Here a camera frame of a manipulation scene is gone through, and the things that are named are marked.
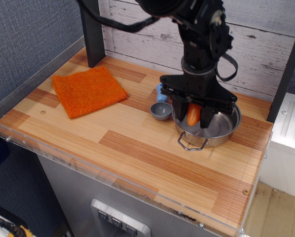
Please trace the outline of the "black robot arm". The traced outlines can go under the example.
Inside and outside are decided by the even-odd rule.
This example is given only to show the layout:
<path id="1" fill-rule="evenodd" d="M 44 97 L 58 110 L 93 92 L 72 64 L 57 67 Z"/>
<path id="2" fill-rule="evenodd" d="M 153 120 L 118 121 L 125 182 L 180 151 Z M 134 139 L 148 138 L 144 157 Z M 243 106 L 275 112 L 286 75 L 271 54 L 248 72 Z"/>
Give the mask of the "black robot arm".
<path id="1" fill-rule="evenodd" d="M 221 0 L 140 0 L 140 7 L 153 17 L 170 17 L 177 23 L 184 45 L 182 75 L 161 76 L 161 92 L 170 96 L 176 118 L 182 121 L 189 103 L 201 106 L 200 127 L 207 128 L 219 112 L 232 113 L 237 97 L 218 79 L 221 57 L 238 68 L 226 52 L 233 37 L 225 22 Z"/>

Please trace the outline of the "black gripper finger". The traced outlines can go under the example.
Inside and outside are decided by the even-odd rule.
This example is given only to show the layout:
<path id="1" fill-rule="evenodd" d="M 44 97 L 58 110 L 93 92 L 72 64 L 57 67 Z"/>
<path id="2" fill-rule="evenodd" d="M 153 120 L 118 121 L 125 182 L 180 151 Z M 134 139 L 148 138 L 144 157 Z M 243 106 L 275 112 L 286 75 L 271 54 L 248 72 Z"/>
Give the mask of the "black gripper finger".
<path id="1" fill-rule="evenodd" d="M 186 96 L 171 95 L 171 100 L 176 119 L 182 121 L 187 114 L 189 99 Z"/>
<path id="2" fill-rule="evenodd" d="M 208 128 L 215 115 L 215 109 L 211 107 L 203 107 L 200 114 L 200 127 Z"/>

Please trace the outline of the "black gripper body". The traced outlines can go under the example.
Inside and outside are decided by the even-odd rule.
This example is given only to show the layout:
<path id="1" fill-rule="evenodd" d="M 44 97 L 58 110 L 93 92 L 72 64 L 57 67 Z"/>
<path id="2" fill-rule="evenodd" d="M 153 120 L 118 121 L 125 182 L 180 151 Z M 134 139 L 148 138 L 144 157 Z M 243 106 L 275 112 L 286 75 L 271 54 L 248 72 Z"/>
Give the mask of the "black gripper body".
<path id="1" fill-rule="evenodd" d="M 237 97 L 222 87 L 217 80 L 216 65 L 198 70 L 182 64 L 182 75 L 163 75 L 160 82 L 163 94 L 186 96 L 189 103 L 215 109 L 215 114 L 233 113 Z"/>

